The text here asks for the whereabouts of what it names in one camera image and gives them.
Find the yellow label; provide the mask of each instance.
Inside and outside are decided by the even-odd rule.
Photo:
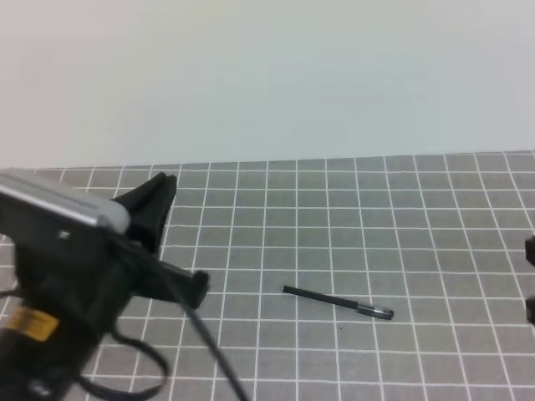
[[[45,312],[30,307],[18,307],[4,326],[37,341],[47,341],[59,324],[59,320]]]

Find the white wall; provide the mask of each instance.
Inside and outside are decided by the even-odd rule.
[[[535,147],[533,0],[0,10],[0,165]]]

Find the table surface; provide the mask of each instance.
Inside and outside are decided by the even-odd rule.
[[[161,257],[211,275],[199,309],[257,401],[535,399],[532,151],[37,170],[111,198],[178,176]],[[0,280],[13,282],[11,244]],[[281,293],[287,284],[372,302],[391,322]],[[5,317],[14,301],[0,304]],[[181,310],[136,298],[124,333],[157,346],[173,377],[157,400],[233,400]],[[106,340],[90,378],[158,382]],[[68,401],[87,401],[74,388]]]

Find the black cable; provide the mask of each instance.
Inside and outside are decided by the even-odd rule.
[[[13,290],[4,290],[0,291],[0,299],[5,297],[20,297],[21,292],[18,288],[14,288]]]
[[[190,308],[180,291],[178,291],[175,287],[171,285],[171,280],[169,280],[166,276],[167,272],[162,266],[163,262],[156,260],[150,253],[145,251],[143,248],[133,244],[125,237],[109,231],[106,231],[105,233],[107,237],[115,245],[119,246],[122,250],[127,251],[131,255],[136,255],[137,257],[142,259],[144,261],[142,266],[146,265],[145,267],[150,267],[151,269],[153,269],[152,271],[155,272],[155,274],[158,276],[158,279],[161,281],[161,284],[173,297],[175,302],[181,305],[181,308],[184,310],[184,313],[190,318],[191,324],[198,332],[202,341],[210,350],[211,355],[217,360],[219,367],[227,377],[227,380],[230,383],[239,401],[248,401],[249,397],[246,395],[245,390],[243,390],[243,387],[240,384],[236,373],[232,369],[231,364],[227,361],[227,358],[225,358],[219,347],[214,342],[210,332],[206,328],[206,325],[195,313],[195,311]]]
[[[136,338],[129,338],[117,331],[117,327],[111,330],[111,337],[118,343],[128,347],[137,349],[146,357],[151,359],[161,370],[162,380],[160,384],[154,387],[139,391],[138,393],[128,393],[126,391],[115,390],[114,388],[107,388],[98,383],[90,382],[83,376],[76,378],[77,383],[87,393],[96,398],[101,398],[106,401],[147,401],[154,398],[166,385],[169,377],[169,364],[166,359],[149,344]]]

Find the black pen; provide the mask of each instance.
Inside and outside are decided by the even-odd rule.
[[[283,292],[297,295],[299,297],[315,299],[316,301],[331,303],[340,307],[348,307],[350,309],[354,309],[357,311],[357,313],[361,313],[366,316],[377,317],[379,319],[392,320],[392,317],[394,317],[394,311],[387,307],[375,307],[367,303],[331,297],[330,295],[319,294],[317,292],[302,290],[300,288],[290,286],[283,286]]]

